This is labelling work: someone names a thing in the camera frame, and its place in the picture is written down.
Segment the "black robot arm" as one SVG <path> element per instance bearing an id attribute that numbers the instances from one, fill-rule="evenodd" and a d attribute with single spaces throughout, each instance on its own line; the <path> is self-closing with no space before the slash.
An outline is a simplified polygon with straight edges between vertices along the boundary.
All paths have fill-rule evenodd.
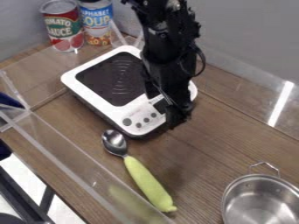
<path id="1" fill-rule="evenodd" d="M 141 25 L 144 47 L 144 91 L 149 98 L 161 95 L 165 123 L 172 129 L 192 116 L 189 81 L 206 67 L 206 55 L 196 45 L 202 24 L 187 0 L 120 0 L 131 6 Z"/>

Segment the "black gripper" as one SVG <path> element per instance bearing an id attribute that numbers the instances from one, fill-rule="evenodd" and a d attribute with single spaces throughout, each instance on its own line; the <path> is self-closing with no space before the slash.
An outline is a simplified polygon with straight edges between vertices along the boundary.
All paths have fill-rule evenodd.
<path id="1" fill-rule="evenodd" d="M 185 52 L 168 62 L 157 61 L 148 50 L 143 50 L 140 56 L 144 62 L 143 78 L 147 98 L 155 98 L 163 91 L 177 105 L 165 107 L 165 123 L 172 130 L 192 116 L 193 104 L 188 85 L 195 75 L 196 56 L 193 52 Z"/>

